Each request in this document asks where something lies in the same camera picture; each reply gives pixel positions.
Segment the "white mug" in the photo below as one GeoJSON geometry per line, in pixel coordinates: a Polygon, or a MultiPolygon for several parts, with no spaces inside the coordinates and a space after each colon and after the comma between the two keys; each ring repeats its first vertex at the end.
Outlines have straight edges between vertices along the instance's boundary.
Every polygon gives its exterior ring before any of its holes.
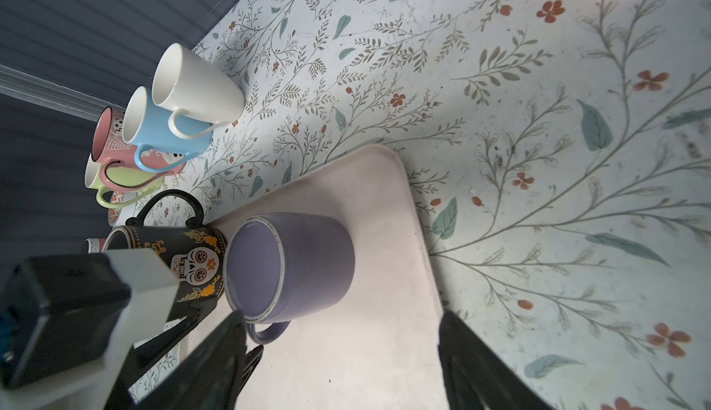
{"type": "Polygon", "coordinates": [[[172,43],[161,56],[151,93],[156,106],[170,111],[170,131],[185,140],[239,120],[246,106],[244,93],[233,80],[179,43],[172,43]],[[199,132],[183,131],[178,125],[182,117],[210,126],[199,132]]]}

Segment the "light green mug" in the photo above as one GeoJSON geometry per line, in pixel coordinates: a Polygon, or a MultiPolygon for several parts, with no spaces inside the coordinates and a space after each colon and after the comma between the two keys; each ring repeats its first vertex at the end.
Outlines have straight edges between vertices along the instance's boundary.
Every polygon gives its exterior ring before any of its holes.
{"type": "Polygon", "coordinates": [[[85,187],[96,190],[96,202],[107,209],[122,209],[148,197],[162,187],[163,180],[162,176],[140,169],[94,162],[91,156],[87,158],[84,173],[85,187]],[[134,193],[135,197],[111,204],[105,199],[110,191],[116,194],[134,193]]]}

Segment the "light blue mug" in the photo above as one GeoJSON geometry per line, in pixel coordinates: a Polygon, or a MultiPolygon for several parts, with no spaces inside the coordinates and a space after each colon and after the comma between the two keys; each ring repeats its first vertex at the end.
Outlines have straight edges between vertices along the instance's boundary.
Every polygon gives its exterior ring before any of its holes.
{"type": "Polygon", "coordinates": [[[190,117],[176,116],[175,124],[187,139],[171,131],[172,113],[156,106],[144,86],[138,87],[125,111],[122,139],[135,147],[133,163],[146,172],[180,170],[189,160],[203,154],[212,141],[212,125],[190,117]]]}

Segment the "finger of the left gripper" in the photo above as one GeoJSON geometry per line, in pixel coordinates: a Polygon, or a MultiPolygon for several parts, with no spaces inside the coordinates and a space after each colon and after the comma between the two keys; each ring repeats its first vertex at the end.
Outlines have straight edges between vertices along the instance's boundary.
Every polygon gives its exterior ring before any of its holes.
{"type": "Polygon", "coordinates": [[[244,368],[241,373],[234,376],[233,386],[231,386],[230,403],[236,404],[240,393],[243,391],[246,382],[251,378],[260,363],[264,354],[264,346],[257,345],[244,356],[244,368]]]}
{"type": "Polygon", "coordinates": [[[194,330],[216,305],[216,298],[202,298],[174,304],[168,314],[168,322],[179,319],[178,324],[169,330],[163,330],[138,348],[131,347],[107,399],[105,409],[133,409],[134,402],[129,393],[130,387],[194,330]]]}

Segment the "purple mug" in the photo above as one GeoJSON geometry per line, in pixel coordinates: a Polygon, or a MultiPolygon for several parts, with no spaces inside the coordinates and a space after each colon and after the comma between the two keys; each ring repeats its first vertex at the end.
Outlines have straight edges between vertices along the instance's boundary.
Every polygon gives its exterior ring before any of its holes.
{"type": "Polygon", "coordinates": [[[225,294],[250,339],[273,343],[290,323],[340,302],[356,268],[346,227],[332,217],[270,213],[250,217],[227,247],[225,294]]]}

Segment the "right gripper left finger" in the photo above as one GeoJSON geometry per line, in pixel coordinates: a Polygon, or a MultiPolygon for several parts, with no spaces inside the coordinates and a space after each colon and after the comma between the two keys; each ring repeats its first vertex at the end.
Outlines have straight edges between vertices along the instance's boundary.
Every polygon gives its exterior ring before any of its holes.
{"type": "Polygon", "coordinates": [[[231,312],[137,409],[233,409],[246,367],[246,325],[231,312]]]}

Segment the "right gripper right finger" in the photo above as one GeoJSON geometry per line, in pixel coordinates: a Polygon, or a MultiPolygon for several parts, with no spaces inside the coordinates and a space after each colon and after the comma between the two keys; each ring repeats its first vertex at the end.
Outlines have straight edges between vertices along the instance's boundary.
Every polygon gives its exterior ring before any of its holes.
{"type": "Polygon", "coordinates": [[[439,326],[438,355],[452,409],[550,407],[449,310],[444,312],[439,326]]]}

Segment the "pink patterned mug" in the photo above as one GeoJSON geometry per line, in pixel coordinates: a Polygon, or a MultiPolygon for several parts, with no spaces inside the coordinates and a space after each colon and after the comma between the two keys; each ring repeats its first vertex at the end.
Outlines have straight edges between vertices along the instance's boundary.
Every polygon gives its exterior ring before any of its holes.
{"type": "MultiPolygon", "coordinates": [[[[134,161],[137,147],[123,141],[123,119],[124,112],[122,110],[112,106],[107,106],[104,109],[94,131],[91,158],[94,162],[100,162],[104,165],[114,164],[116,166],[140,169],[134,161]]],[[[181,172],[184,166],[185,163],[182,163],[179,167],[175,167],[170,171],[151,174],[157,174],[163,178],[173,176],[181,172]]]]}

